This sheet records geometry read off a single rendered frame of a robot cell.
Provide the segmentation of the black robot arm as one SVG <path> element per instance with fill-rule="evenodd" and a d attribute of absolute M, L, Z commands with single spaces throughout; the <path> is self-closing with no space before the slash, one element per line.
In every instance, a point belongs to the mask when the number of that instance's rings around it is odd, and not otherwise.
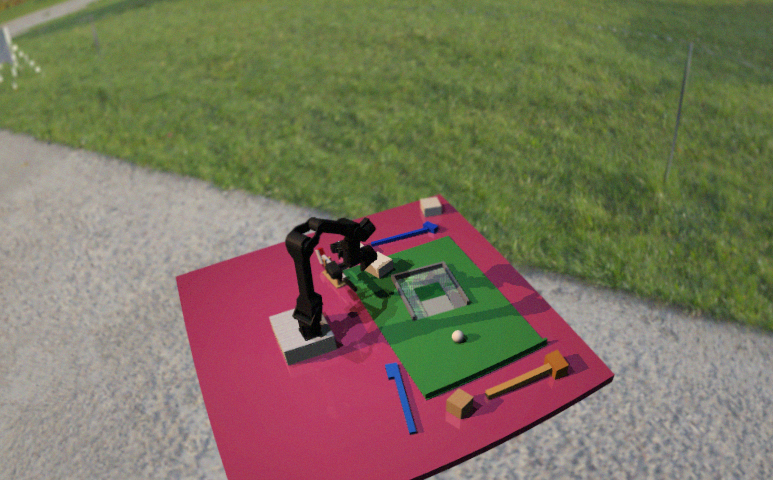
<path fill-rule="evenodd" d="M 315 231 L 311 238 L 303 233 Z M 285 238 L 287 252 L 294 260 L 299 296 L 292 317 L 298 320 L 299 332 L 305 341 L 322 335 L 322 296 L 314 292 L 310 257 L 319 244 L 322 233 L 340 234 L 343 240 L 330 244 L 332 254 L 337 253 L 340 260 L 344 252 L 356 255 L 360 251 L 360 241 L 365 242 L 376 230 L 369 218 L 364 217 L 360 223 L 346 218 L 335 220 L 310 217 L 306 222 L 296 226 Z M 321 334 L 320 334 L 321 333 Z"/>

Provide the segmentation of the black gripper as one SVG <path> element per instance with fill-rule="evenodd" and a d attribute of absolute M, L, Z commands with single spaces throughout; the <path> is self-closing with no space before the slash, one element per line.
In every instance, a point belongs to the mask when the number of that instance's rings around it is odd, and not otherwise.
<path fill-rule="evenodd" d="M 361 252 L 359 251 L 356 255 L 348 255 L 344 252 L 343 248 L 341 250 L 343 251 L 341 256 L 343 263 L 337 265 L 335 261 L 331 261 L 325 266 L 325 270 L 332 280 L 338 279 L 339 282 L 342 281 L 342 270 L 360 264 L 360 270 L 363 272 L 370 264 L 377 260 L 378 256 L 370 245 L 360 248 Z"/>

